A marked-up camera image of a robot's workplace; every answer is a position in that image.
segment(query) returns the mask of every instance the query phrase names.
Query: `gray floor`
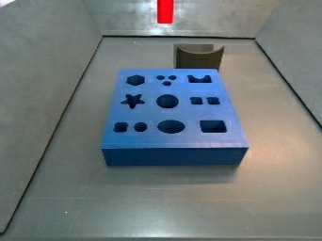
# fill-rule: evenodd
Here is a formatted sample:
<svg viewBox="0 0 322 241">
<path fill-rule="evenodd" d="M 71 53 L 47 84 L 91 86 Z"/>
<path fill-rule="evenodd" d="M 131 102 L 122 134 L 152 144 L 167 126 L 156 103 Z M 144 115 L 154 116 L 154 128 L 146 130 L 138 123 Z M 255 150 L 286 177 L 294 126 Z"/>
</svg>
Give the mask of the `gray floor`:
<svg viewBox="0 0 322 241">
<path fill-rule="evenodd" d="M 112 167 L 99 145 L 118 70 L 226 46 L 250 150 L 234 167 Z M 254 40 L 104 39 L 5 237 L 322 237 L 322 135 Z"/>
</svg>

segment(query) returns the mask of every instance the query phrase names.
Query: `small round hole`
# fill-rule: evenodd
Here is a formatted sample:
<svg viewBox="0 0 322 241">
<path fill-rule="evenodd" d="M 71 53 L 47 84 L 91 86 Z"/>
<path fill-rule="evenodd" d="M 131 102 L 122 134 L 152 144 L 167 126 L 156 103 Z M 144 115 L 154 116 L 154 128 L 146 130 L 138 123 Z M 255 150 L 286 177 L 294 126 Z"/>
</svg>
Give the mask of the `small round hole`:
<svg viewBox="0 0 322 241">
<path fill-rule="evenodd" d="M 170 86 L 171 86 L 171 82 L 170 82 L 170 81 L 164 81 L 164 82 L 163 82 L 163 85 L 167 86 L 167 87 L 170 87 Z"/>
<path fill-rule="evenodd" d="M 158 75 L 156 78 L 158 78 L 159 80 L 163 80 L 166 77 L 164 77 L 163 75 Z"/>
<path fill-rule="evenodd" d="M 162 108 L 174 108 L 179 104 L 178 98 L 171 94 L 163 94 L 156 100 L 158 106 Z"/>
<path fill-rule="evenodd" d="M 146 129 L 147 129 L 147 125 L 146 125 L 144 122 L 139 122 L 139 123 L 135 124 L 135 130 L 136 130 L 138 132 L 144 132 Z"/>
</svg>

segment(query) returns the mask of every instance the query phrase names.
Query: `gray arch-shaped block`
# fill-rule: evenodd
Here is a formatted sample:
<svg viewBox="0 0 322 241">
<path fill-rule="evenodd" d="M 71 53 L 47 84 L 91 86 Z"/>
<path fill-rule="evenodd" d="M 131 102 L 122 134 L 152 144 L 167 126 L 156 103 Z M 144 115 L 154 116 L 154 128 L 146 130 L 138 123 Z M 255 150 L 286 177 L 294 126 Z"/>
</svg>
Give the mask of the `gray arch-shaped block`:
<svg viewBox="0 0 322 241">
<path fill-rule="evenodd" d="M 224 49 L 214 50 L 212 44 L 175 45 L 175 68 L 219 70 Z"/>
</svg>

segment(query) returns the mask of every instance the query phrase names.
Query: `gray metal surface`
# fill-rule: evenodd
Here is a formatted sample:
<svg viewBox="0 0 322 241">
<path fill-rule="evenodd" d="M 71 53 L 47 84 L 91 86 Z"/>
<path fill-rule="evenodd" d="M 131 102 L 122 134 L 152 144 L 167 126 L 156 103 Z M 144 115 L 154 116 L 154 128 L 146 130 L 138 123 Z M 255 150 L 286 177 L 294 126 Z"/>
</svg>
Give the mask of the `gray metal surface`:
<svg viewBox="0 0 322 241">
<path fill-rule="evenodd" d="M 100 41 L 77 0 L 0 8 L 0 233 Z"/>
<path fill-rule="evenodd" d="M 322 125 L 322 1 L 286 0 L 256 38 Z"/>
<path fill-rule="evenodd" d="M 242 165 L 107 167 L 120 68 L 171 68 L 174 43 L 226 46 L 250 142 Z M 4 237 L 322 237 L 322 135 L 254 40 L 103 39 Z"/>
<path fill-rule="evenodd" d="M 83 0 L 105 36 L 255 38 L 281 0 L 176 0 L 175 22 L 158 24 L 156 0 Z"/>
</svg>

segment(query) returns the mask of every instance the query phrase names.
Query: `hexagon-shaped hole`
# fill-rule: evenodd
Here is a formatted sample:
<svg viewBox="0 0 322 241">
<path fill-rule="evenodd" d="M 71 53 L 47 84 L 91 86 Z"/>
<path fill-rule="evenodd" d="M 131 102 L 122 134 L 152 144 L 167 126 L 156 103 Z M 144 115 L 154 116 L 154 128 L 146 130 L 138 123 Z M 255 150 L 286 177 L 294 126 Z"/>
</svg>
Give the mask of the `hexagon-shaped hole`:
<svg viewBox="0 0 322 241">
<path fill-rule="evenodd" d="M 126 81 L 126 83 L 128 84 L 128 85 L 131 85 L 131 86 L 139 86 L 139 85 L 142 85 L 142 84 L 144 84 L 144 77 L 143 76 L 140 76 L 140 75 L 134 75 L 134 76 L 130 76 L 128 78 L 127 78 L 127 81 Z"/>
</svg>

